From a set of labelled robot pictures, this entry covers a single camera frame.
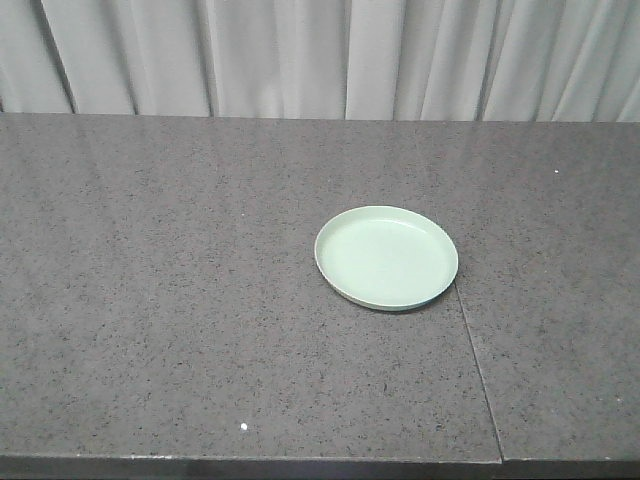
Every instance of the countertop seam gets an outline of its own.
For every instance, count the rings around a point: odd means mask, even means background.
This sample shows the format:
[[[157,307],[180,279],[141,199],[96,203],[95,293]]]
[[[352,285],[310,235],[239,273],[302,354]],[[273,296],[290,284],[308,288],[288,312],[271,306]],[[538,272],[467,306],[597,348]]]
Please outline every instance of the countertop seam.
[[[418,161],[423,160],[422,152],[420,150],[420,145],[418,142],[418,127],[416,127],[413,131],[413,140],[416,148],[416,155],[418,156]],[[432,171],[429,168],[429,162],[424,162],[424,169],[426,178],[432,179],[436,178],[437,184],[437,173]],[[434,215],[436,217],[436,223],[440,225],[440,219],[438,218],[438,208],[437,205],[434,206]],[[487,395],[487,388],[485,386],[484,377],[482,376],[482,371],[480,370],[480,364],[478,363],[478,356],[476,355],[476,347],[473,344],[473,338],[471,337],[471,331],[469,329],[469,323],[467,322],[467,312],[462,303],[462,297],[460,296],[460,290],[458,289],[458,282],[454,279],[453,287],[456,291],[456,296],[458,297],[458,303],[460,305],[460,311],[462,312],[462,321],[464,322],[464,329],[467,332],[467,339],[469,340],[469,345],[471,346],[471,352],[473,354],[473,362],[475,364],[476,371],[478,372],[478,376],[480,377],[480,384],[482,385],[482,394],[484,395],[484,401],[487,405],[487,410],[489,411],[489,418],[491,419],[491,425],[493,427],[493,435],[496,440],[496,445],[498,446],[498,453],[500,454],[500,462],[504,463],[504,454],[502,452],[502,445],[500,442],[500,435],[498,434],[498,425],[496,424],[496,420],[493,416],[493,410],[491,409],[491,403],[489,402],[489,396]]]

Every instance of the countertop edge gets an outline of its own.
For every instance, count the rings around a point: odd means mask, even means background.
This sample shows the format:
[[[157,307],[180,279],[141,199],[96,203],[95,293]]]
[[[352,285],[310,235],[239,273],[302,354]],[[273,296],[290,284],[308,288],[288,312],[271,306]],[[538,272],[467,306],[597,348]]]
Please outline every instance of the countertop edge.
[[[460,479],[490,478],[499,462],[368,458],[0,455],[3,479]]]
[[[569,479],[638,478],[636,460],[438,462],[367,458],[0,455],[4,479]]]

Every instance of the plate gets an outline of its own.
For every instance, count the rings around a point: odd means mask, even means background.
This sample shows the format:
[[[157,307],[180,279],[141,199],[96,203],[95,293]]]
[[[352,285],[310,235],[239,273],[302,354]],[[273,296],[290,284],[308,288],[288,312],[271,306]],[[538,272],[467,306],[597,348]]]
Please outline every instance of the plate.
[[[349,300],[399,311],[433,300],[458,271],[458,252],[437,224],[410,210],[347,210],[318,233],[315,258],[324,278]]]

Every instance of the white curtain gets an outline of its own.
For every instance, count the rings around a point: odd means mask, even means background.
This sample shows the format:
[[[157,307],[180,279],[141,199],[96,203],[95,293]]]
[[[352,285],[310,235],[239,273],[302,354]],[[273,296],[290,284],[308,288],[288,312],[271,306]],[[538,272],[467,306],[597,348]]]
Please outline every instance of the white curtain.
[[[640,120],[640,0],[0,0],[5,112]]]

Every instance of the table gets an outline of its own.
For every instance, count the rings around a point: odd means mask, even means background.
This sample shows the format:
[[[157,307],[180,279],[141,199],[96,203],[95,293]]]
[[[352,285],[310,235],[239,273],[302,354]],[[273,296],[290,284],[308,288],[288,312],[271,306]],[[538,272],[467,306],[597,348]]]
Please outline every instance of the table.
[[[0,116],[0,475],[640,472],[633,124]],[[313,241],[366,204],[456,243],[424,309]]]

